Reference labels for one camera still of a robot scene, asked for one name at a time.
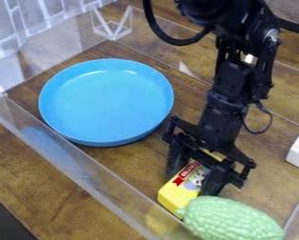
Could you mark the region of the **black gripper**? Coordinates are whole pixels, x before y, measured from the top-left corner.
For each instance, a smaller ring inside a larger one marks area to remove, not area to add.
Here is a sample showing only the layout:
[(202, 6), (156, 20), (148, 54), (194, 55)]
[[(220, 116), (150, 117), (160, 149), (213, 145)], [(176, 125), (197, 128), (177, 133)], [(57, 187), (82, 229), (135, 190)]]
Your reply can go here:
[(190, 158), (202, 163), (210, 173), (201, 187), (201, 196), (217, 196), (226, 184), (242, 188), (250, 171), (257, 167), (234, 143), (213, 146), (204, 140), (202, 129), (177, 116), (170, 118), (170, 128), (164, 135), (170, 145), (166, 175), (173, 178), (189, 164)]

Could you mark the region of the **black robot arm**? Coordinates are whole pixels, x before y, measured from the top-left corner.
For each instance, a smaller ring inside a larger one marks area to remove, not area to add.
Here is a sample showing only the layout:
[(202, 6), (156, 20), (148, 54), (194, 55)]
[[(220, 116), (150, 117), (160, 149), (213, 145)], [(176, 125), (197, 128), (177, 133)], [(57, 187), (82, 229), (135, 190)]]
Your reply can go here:
[(250, 104), (261, 106), (273, 87), (280, 22), (265, 0), (178, 0), (182, 14), (217, 35), (214, 84), (198, 124), (173, 117), (168, 175), (194, 159), (208, 167), (200, 194), (216, 196), (226, 184), (245, 185), (256, 162), (237, 148)]

